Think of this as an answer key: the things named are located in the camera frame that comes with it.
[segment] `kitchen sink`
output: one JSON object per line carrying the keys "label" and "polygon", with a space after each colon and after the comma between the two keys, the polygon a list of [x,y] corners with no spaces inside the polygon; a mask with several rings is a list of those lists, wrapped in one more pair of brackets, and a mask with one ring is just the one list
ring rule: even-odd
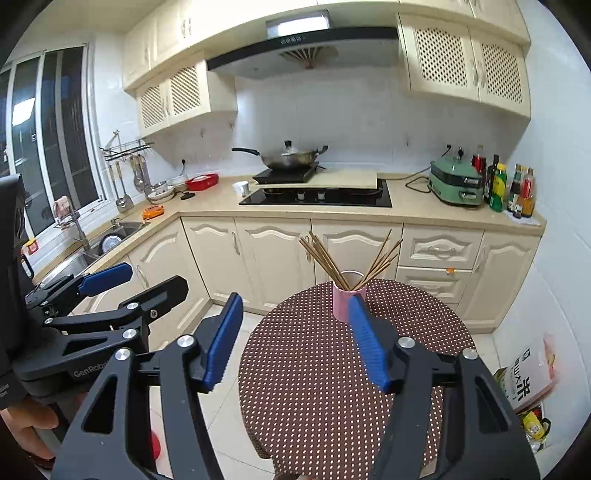
{"label": "kitchen sink", "polygon": [[133,235],[135,232],[140,231],[143,227],[149,225],[148,222],[118,222],[114,223],[113,226],[107,230],[102,231],[96,237],[89,239],[90,250],[85,251],[84,248],[80,247],[69,257],[63,260],[58,266],[51,270],[41,280],[41,287],[45,287],[50,284],[53,280],[56,280],[66,275],[79,275],[94,262],[101,258],[102,254],[100,249],[100,241],[105,235],[116,233],[123,238],[123,242],[127,237]]}

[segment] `drawer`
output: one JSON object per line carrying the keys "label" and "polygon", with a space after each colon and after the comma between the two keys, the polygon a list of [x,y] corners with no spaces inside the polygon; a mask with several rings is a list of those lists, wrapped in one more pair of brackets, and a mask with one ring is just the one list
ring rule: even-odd
{"label": "drawer", "polygon": [[470,275],[468,270],[448,273],[444,268],[398,267],[396,281],[420,288],[443,303],[456,304],[464,295]]}
{"label": "drawer", "polygon": [[404,225],[398,265],[471,270],[483,234],[483,230]]}

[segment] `red container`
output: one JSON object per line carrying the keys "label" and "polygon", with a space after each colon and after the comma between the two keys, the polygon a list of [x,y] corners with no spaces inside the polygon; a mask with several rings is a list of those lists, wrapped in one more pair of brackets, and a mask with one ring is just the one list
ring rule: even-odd
{"label": "red container", "polygon": [[209,187],[213,187],[219,181],[219,179],[220,177],[217,173],[206,173],[191,180],[187,180],[185,185],[191,192],[200,192],[201,190],[206,190]]}

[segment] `countertop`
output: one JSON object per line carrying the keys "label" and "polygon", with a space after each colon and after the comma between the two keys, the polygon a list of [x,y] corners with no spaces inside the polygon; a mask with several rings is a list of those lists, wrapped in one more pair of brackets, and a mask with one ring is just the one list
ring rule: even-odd
{"label": "countertop", "polygon": [[[180,195],[177,195],[171,201],[163,204],[163,215],[149,220],[148,226],[104,255],[87,271],[93,273],[112,265],[121,256],[131,252],[151,235],[179,217],[303,218],[386,224],[406,223],[535,236],[542,236],[546,225],[546,221],[538,215],[535,215],[535,218],[541,222],[540,226],[520,225],[504,213],[494,212],[486,205],[477,209],[449,206],[439,201],[435,195],[414,192],[406,188],[403,181],[396,180],[387,180],[392,208],[328,205],[238,205],[239,199],[232,189],[234,181],[237,181],[237,178],[222,178],[217,185],[203,192],[195,192],[195,197],[189,200],[181,200]],[[141,212],[147,206],[149,206],[147,202],[136,205],[130,212],[119,215],[119,218],[141,221]],[[42,278],[56,265],[56,262],[63,258],[64,255],[60,255],[60,258],[52,261],[47,268],[39,273],[38,277]]]}

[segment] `brown polka dot tablecloth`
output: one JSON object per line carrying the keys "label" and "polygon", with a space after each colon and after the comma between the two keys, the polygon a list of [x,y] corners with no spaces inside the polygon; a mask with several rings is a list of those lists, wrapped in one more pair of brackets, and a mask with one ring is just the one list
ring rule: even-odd
{"label": "brown polka dot tablecloth", "polygon": [[[417,288],[375,280],[367,304],[429,350],[457,355],[475,347],[456,314]],[[293,295],[262,320],[242,354],[238,383],[246,431],[277,474],[367,478],[394,396],[367,380],[349,325],[332,316],[332,283]],[[437,456],[441,388],[431,403],[425,465]]]}

